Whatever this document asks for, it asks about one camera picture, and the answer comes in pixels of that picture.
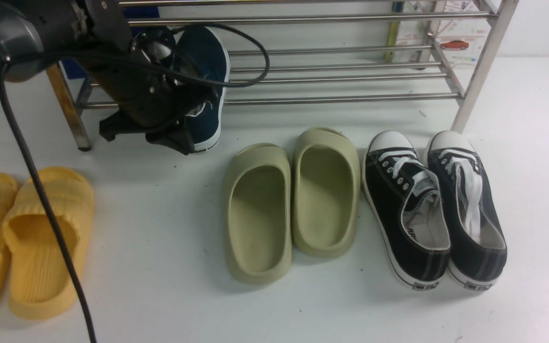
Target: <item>black canvas sneaker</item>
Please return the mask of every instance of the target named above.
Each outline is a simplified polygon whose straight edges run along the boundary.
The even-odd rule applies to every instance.
[[[486,291],[508,257],[482,161],[460,134],[440,132],[427,146],[426,165],[440,180],[452,243],[449,271],[473,291]]]
[[[395,274],[417,291],[434,289],[450,252],[435,174],[403,134],[386,131],[370,143],[363,187]]]

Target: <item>sneaker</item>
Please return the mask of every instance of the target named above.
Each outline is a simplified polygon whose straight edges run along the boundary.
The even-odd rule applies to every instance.
[[[205,80],[230,80],[230,57],[222,41],[211,29],[200,26],[187,29],[177,42],[177,47],[194,60]],[[193,74],[192,69],[178,55],[173,59],[173,68]],[[207,102],[187,114],[187,124],[194,139],[196,154],[206,152],[220,141],[226,88],[216,87],[216,93],[216,103]]]
[[[446,271],[450,238],[437,177],[403,134],[386,131],[370,143],[363,187],[395,275],[416,291],[434,289]]]
[[[452,241],[451,276],[467,289],[486,291],[501,275],[508,246],[482,161],[471,144],[452,131],[433,137],[426,155],[427,167],[442,185]]]

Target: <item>shoe rack leg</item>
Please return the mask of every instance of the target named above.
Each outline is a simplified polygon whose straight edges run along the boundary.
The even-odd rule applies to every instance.
[[[436,1],[433,6],[433,12],[443,12],[446,9],[446,1]],[[427,22],[427,31],[425,32],[425,41],[423,44],[431,44],[437,37],[437,31],[440,28],[440,20],[431,20]],[[429,51],[423,51],[420,54],[418,61],[429,61]]]
[[[73,97],[69,91],[65,77],[63,76],[61,65],[59,63],[53,65],[46,70],[46,74],[48,74],[48,79],[50,79],[52,89],[54,89],[54,94],[59,100],[59,104],[61,104],[63,115],[65,115],[67,124],[69,124],[69,128],[73,138],[76,140],[78,149],[81,151],[91,150],[92,146],[90,145],[90,139],[86,133],[82,119],[76,111],[76,107],[73,103]]]
[[[503,36],[508,30],[509,22],[512,20],[518,2],[519,0],[501,0],[501,5],[499,5],[499,9],[497,10],[498,16],[489,21],[490,32],[486,38],[486,43],[484,43],[478,64],[467,86],[465,99],[459,105],[459,111],[451,128],[452,131],[463,132],[467,121],[469,121],[471,111],[476,105],[484,81],[486,81],[490,67],[493,65],[493,61],[501,46]]]

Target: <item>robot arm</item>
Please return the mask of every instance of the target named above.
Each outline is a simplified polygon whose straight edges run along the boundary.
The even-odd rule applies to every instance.
[[[84,50],[154,63],[137,48],[116,0],[0,0],[0,64],[44,52]],[[108,141],[117,134],[144,133],[146,140],[193,152],[185,114],[213,100],[215,90],[202,85],[177,85],[162,74],[88,57],[76,61],[118,103],[120,110],[101,122]],[[26,81],[57,60],[13,65],[11,82]]]

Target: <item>navy blue sneaker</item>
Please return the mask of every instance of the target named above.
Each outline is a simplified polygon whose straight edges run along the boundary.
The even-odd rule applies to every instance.
[[[187,29],[181,35],[177,47],[194,60],[203,79],[229,81],[230,57],[222,41],[211,29],[199,26]],[[192,68],[177,55],[173,59],[173,68],[185,74],[193,74]],[[207,102],[187,114],[188,128],[194,139],[194,154],[207,152],[220,141],[226,87],[216,88],[216,93],[216,103]]]

